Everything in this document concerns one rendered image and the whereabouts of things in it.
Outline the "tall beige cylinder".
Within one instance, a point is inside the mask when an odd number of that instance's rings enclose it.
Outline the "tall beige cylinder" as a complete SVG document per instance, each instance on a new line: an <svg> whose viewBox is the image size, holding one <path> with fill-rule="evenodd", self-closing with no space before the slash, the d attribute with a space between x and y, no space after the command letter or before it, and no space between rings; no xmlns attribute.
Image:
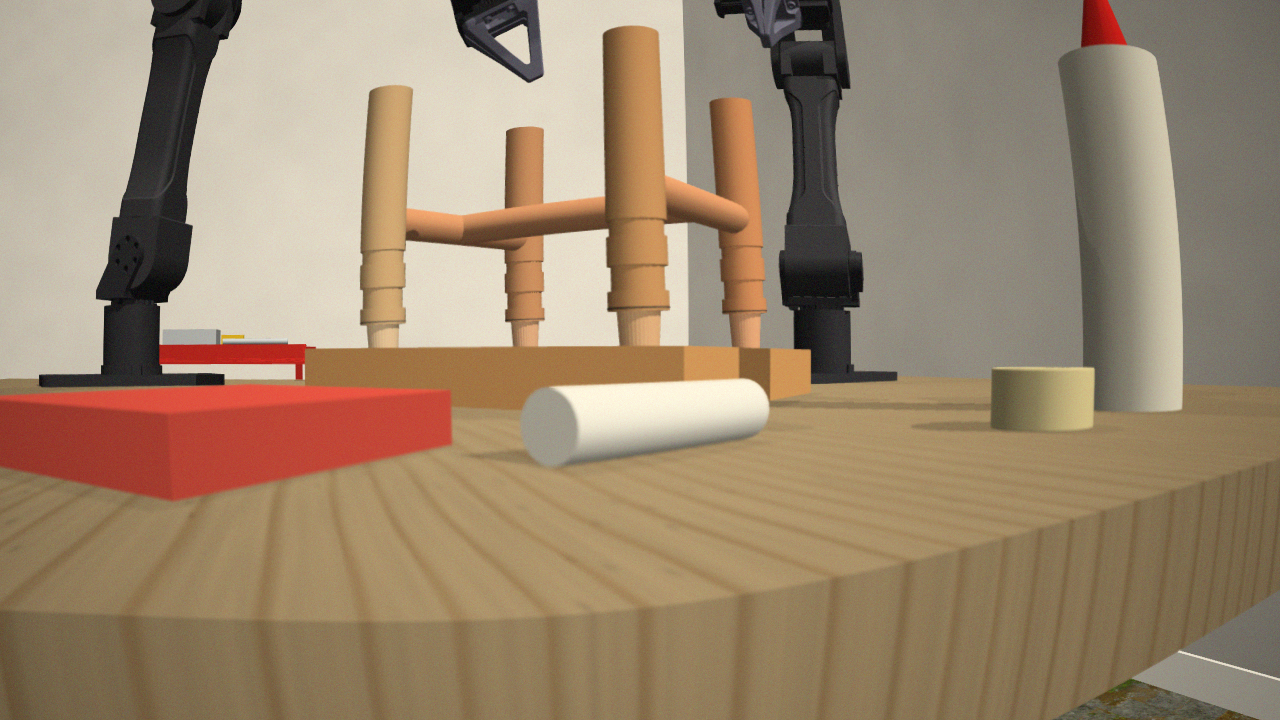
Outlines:
<svg viewBox="0 0 1280 720"><path fill-rule="evenodd" d="M1094 410L1181 410L1181 265L1156 56L1126 45L1108 0L1083 0L1060 56Z"/></svg>

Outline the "white cylinder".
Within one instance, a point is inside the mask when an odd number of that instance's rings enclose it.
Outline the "white cylinder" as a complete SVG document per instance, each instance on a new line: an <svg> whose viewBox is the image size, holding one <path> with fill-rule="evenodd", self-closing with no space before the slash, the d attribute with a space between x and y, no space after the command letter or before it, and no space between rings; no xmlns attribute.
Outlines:
<svg viewBox="0 0 1280 720"><path fill-rule="evenodd" d="M756 436L769 415L754 380L543 387L520 429L547 468L716 445Z"/></svg>

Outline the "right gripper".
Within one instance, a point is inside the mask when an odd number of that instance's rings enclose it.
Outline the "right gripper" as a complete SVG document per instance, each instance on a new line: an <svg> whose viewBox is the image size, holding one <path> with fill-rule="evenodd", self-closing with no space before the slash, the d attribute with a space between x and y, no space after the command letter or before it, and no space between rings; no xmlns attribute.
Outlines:
<svg viewBox="0 0 1280 720"><path fill-rule="evenodd" d="M451 0L451 5L466 47L476 49L527 83L544 76L538 0ZM529 64L495 38L522 24L529 27Z"/></svg>

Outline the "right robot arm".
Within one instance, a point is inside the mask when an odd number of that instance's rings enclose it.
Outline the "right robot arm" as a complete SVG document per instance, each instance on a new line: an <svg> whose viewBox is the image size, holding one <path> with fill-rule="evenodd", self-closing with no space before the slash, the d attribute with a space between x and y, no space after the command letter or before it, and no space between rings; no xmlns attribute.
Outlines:
<svg viewBox="0 0 1280 720"><path fill-rule="evenodd" d="M96 290L97 300L111 301L104 306L101 374L40 374L41 387L225 386L225 374L163 374L160 306L154 305L168 304L188 269L187 181L198 109L219 41L239 19L242 0L151 3L148 87Z"/></svg>

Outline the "beige short cylinder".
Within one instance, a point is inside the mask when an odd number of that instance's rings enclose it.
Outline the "beige short cylinder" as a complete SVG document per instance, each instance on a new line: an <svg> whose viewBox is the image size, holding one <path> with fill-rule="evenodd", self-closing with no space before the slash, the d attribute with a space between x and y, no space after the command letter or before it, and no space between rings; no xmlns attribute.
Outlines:
<svg viewBox="0 0 1280 720"><path fill-rule="evenodd" d="M997 430L1068 432L1093 427L1094 368L992 368L991 421Z"/></svg>

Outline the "flat red block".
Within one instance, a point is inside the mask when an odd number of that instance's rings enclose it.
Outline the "flat red block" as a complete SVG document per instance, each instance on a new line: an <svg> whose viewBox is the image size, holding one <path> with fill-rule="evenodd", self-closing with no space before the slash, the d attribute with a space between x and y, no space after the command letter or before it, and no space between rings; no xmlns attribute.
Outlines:
<svg viewBox="0 0 1280 720"><path fill-rule="evenodd" d="M0 396L0 468L170 501L447 445L451 389L247 384Z"/></svg>

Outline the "light brown wooden stool legs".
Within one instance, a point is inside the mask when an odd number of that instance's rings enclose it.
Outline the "light brown wooden stool legs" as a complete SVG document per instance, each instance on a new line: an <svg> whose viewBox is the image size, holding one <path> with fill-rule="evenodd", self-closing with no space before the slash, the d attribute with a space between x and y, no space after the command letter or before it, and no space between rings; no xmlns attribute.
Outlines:
<svg viewBox="0 0 1280 720"><path fill-rule="evenodd" d="M676 181L666 176L659 32L620 26L602 37L603 197L543 204L544 129L516 127L506 131L508 209L467 215L410 209L413 88L369 92L360 240L360 325L367 325L369 348L398 348L406 241L504 250L513 346L538 346L545 322L543 234L603 229L607 313L617 313L620 346L660 346L660 311L669 310L664 225L678 223L718 231L732 347L760 348L765 266L751 101L709 102L716 195Z"/></svg>

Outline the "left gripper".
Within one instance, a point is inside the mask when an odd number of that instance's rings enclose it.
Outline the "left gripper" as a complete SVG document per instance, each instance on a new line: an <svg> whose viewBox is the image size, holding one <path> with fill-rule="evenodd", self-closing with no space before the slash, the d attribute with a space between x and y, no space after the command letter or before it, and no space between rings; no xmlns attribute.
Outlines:
<svg viewBox="0 0 1280 720"><path fill-rule="evenodd" d="M714 5L721 18L745 14L749 29L762 38L762 47L773 47L803 24L826 24L833 12L832 0L714 0Z"/></svg>

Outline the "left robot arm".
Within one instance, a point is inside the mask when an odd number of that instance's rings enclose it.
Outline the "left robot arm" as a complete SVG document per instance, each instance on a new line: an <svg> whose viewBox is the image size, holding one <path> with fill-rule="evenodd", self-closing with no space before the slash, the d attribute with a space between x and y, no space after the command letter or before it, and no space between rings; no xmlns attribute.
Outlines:
<svg viewBox="0 0 1280 720"><path fill-rule="evenodd" d="M812 384L897 380L897 372L854 374L851 364L851 316L844 307L860 307L864 275L861 252L849 251L838 199L835 128L841 87L851 86L840 0L832 3L835 24L831 13L829 23L800 28L820 29L823 41L796 41L792 32L771 47L794 140L794 190L780 250L782 305L794 310L794 348L812 348Z"/></svg>

